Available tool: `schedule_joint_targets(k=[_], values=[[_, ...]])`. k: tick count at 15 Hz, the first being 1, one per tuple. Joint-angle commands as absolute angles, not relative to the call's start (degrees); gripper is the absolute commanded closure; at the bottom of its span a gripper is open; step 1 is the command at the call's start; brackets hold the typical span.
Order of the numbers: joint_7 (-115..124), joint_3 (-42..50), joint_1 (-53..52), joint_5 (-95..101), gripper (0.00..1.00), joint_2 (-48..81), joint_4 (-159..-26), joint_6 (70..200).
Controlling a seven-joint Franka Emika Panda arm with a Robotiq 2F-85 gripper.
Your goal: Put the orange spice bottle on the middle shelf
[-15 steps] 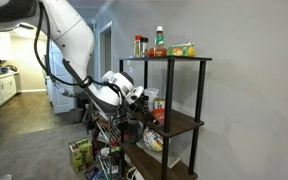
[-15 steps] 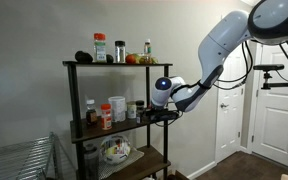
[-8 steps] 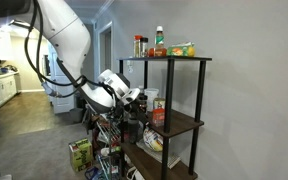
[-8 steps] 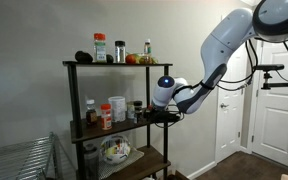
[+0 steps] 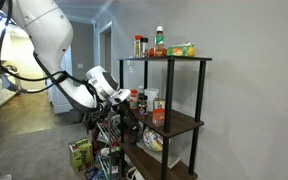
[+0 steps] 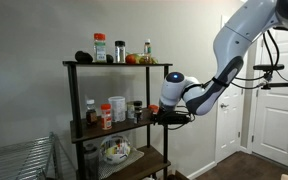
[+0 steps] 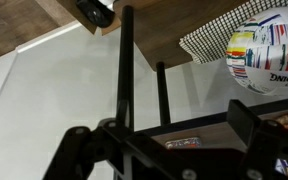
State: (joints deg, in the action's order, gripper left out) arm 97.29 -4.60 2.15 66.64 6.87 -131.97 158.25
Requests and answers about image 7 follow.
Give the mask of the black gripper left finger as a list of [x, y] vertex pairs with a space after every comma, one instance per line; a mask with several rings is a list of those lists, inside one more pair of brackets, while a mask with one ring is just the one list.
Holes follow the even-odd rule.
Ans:
[[68, 129], [42, 180], [87, 180], [101, 161], [108, 161], [114, 169], [113, 180], [121, 180], [124, 166], [118, 136], [129, 119], [129, 101], [119, 100], [116, 118], [102, 120], [94, 131], [86, 126]]

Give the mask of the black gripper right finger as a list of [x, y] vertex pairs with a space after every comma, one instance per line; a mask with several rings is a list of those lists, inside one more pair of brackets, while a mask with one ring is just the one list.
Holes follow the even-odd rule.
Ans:
[[272, 120], [261, 120], [239, 100], [231, 100], [227, 122], [242, 142], [241, 152], [232, 168], [236, 180], [283, 180], [275, 167], [280, 158], [283, 127]]

